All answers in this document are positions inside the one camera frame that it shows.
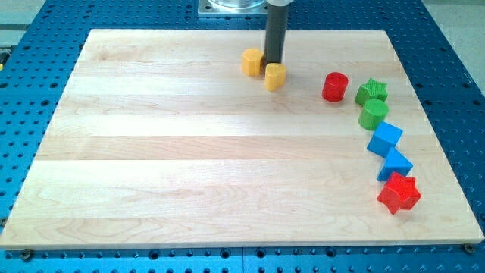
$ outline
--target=plastic block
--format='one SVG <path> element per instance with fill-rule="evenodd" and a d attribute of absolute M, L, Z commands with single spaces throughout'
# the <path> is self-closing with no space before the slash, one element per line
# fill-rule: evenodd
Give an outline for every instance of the plastic block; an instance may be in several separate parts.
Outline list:
<path fill-rule="evenodd" d="M 282 64 L 268 64 L 264 76 L 264 87 L 268 91 L 274 91 L 276 88 L 285 84 L 286 67 Z"/>
<path fill-rule="evenodd" d="M 386 87 L 387 83 L 381 83 L 371 78 L 358 88 L 355 102 L 359 105 L 364 105 L 369 99 L 379 99 L 385 102 L 387 99 Z"/>
<path fill-rule="evenodd" d="M 358 117 L 358 123 L 364 129 L 376 130 L 377 125 L 386 118 L 387 113 L 389 113 L 389 108 L 385 102 L 379 99 L 369 99 Z"/>
<path fill-rule="evenodd" d="M 391 214 L 395 214 L 400 209 L 412 209 L 420 198 L 415 178 L 393 172 L 377 200 L 386 205 Z"/>
<path fill-rule="evenodd" d="M 391 147 L 387 153 L 384 166 L 377 176 L 378 181 L 387 181 L 389 176 L 395 171 L 403 176 L 408 175 L 413 164 L 401 154 L 395 147 Z"/>
<path fill-rule="evenodd" d="M 261 74 L 263 52 L 259 49 L 246 49 L 242 54 L 242 72 L 248 76 Z"/>
<path fill-rule="evenodd" d="M 389 152 L 389 149 L 396 146 L 396 144 L 399 142 L 401 135 L 401 129 L 382 121 L 379 123 L 379 126 L 377 126 L 377 129 L 375 130 L 367 149 L 385 158 Z"/>
<path fill-rule="evenodd" d="M 321 96 L 329 102 L 339 102 L 346 92 L 349 78 L 340 72 L 332 72 L 325 77 Z"/>

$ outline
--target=green cylinder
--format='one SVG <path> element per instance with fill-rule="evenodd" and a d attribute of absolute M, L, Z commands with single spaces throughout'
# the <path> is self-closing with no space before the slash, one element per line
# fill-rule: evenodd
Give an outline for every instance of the green cylinder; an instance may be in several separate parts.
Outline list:
<path fill-rule="evenodd" d="M 387 113 L 389 113 L 389 107 L 385 102 L 379 99 L 369 99 L 362 108 L 358 123 L 366 130 L 376 130 L 377 125 L 386 118 Z"/>

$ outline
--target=blue cube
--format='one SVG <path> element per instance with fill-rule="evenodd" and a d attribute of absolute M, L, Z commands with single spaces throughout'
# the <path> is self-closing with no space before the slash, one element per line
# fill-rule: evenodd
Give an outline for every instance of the blue cube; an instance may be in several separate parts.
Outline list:
<path fill-rule="evenodd" d="M 380 170 L 377 176 L 378 181 L 387 181 L 393 171 L 401 174 L 402 176 L 408 175 L 411 171 L 413 164 L 401 154 L 395 147 L 391 147 L 387 153 L 386 161 L 382 170 Z"/>
<path fill-rule="evenodd" d="M 387 157 L 389 149 L 396 146 L 401 135 L 401 129 L 382 121 L 379 123 L 379 126 L 377 126 L 367 149 L 385 158 Z"/>

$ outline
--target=green star-shaped block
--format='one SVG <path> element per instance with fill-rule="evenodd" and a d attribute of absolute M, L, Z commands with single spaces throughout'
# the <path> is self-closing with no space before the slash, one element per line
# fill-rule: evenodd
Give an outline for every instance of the green star-shaped block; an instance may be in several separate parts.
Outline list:
<path fill-rule="evenodd" d="M 387 99 L 386 87 L 387 83 L 381 83 L 370 78 L 367 83 L 362 84 L 358 88 L 355 102 L 361 106 L 363 106 L 369 99 L 379 99 L 385 102 Z"/>

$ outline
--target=wooden tabletop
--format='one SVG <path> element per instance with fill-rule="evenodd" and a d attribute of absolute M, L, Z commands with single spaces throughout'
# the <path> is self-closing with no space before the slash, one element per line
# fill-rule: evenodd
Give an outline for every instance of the wooden tabletop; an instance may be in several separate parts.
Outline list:
<path fill-rule="evenodd" d="M 5 249 L 477 243 L 483 234 L 385 32 L 289 31 L 283 88 L 241 71 L 264 32 L 93 30 L 0 236 Z M 349 76 L 340 103 L 322 78 Z M 391 215 L 358 87 L 422 199 Z"/>

